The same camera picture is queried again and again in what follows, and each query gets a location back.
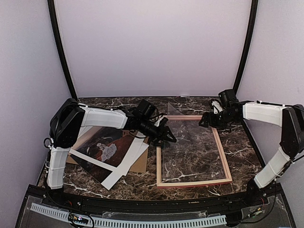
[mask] white wall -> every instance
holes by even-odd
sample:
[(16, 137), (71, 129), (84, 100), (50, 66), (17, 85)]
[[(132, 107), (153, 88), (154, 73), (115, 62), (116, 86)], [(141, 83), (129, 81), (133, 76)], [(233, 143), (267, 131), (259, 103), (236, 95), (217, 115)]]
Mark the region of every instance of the white wall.
[(49, 121), (69, 97), (46, 0), (0, 6), (0, 227), (15, 227), (46, 158)]
[(79, 97), (217, 95), (233, 86), (251, 0), (56, 0)]
[[(259, 2), (240, 100), (304, 104), (304, 1)], [(248, 122), (265, 161), (275, 154), (281, 129)], [(304, 159), (280, 179), (297, 227), (304, 227)]]

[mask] white perforated rail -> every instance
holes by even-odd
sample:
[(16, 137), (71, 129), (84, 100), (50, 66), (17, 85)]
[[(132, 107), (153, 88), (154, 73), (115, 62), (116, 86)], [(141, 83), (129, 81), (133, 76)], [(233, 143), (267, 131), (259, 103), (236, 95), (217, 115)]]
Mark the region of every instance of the white perforated rail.
[[(68, 222), (68, 212), (49, 208), (44, 205), (32, 203), (31, 210), (39, 214)], [(182, 221), (124, 221), (105, 218), (92, 217), (96, 228), (204, 228), (226, 224), (226, 216), (216, 216), (211, 218), (199, 218)], [(92, 221), (89, 219), (87, 227), (92, 227)]]

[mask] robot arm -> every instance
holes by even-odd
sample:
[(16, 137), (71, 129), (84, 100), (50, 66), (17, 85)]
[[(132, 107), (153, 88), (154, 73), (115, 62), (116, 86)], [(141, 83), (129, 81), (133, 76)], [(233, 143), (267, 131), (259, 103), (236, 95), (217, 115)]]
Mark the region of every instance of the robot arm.
[(149, 137), (148, 143), (160, 145), (163, 141), (176, 142), (168, 126), (167, 118), (162, 118), (156, 126), (152, 116), (156, 107), (142, 100), (136, 108), (102, 109), (80, 104), (68, 99), (50, 122), (50, 157), (48, 159), (47, 184), (51, 189), (63, 187), (63, 176), (67, 155), (76, 143), (81, 127), (102, 126), (139, 131)]
[(302, 105), (280, 105), (263, 102), (239, 102), (233, 90), (219, 94), (218, 100), (211, 100), (211, 112), (203, 114), (200, 126), (225, 129), (228, 124), (241, 119), (275, 124), (282, 128), (280, 146), (266, 167), (259, 172), (254, 183), (258, 189), (280, 177), (304, 149), (304, 113)]

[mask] wooden frame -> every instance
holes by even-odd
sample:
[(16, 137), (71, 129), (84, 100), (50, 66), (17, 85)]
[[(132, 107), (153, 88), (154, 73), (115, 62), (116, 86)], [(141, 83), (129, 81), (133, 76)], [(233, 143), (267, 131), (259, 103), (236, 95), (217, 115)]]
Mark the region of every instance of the wooden frame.
[[(168, 115), (166, 116), (169, 120), (201, 120), (201, 115)], [(206, 186), (206, 185), (215, 185), (215, 184), (225, 184), (231, 183), (232, 177), (229, 170), (229, 166), (226, 160), (226, 156), (223, 150), (222, 143), (219, 139), (218, 131), (215, 128), (212, 128), (212, 132), (218, 146), (218, 152), (220, 159), (223, 164), (225, 179), (219, 180), (205, 180), (205, 181), (193, 181), (193, 182), (183, 182), (183, 183), (162, 183), (162, 151), (160, 147), (156, 149), (156, 186), (158, 188), (169, 188), (169, 187), (195, 187), (195, 186)]]

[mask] table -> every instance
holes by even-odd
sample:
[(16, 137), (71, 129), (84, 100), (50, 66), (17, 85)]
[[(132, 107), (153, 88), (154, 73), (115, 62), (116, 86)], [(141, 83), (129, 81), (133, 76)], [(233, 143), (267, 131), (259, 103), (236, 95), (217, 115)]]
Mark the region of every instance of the table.
[[(137, 106), (141, 97), (81, 98), (79, 102), (104, 108)], [(210, 111), (211, 97), (145, 97), (167, 112), (168, 102), (184, 115), (202, 115)], [(118, 200), (186, 200), (203, 197), (221, 196), (246, 190), (247, 182), (261, 169), (258, 156), (253, 149), (241, 124), (232, 124), (229, 130), (218, 130), (228, 161), (233, 182), (215, 186), (195, 188), (156, 188), (156, 149), (149, 147), (147, 172), (133, 173), (122, 177), (111, 190), (104, 188), (79, 165), (67, 164), (64, 189), (67, 193)], [(38, 186), (43, 186), (44, 173)]]

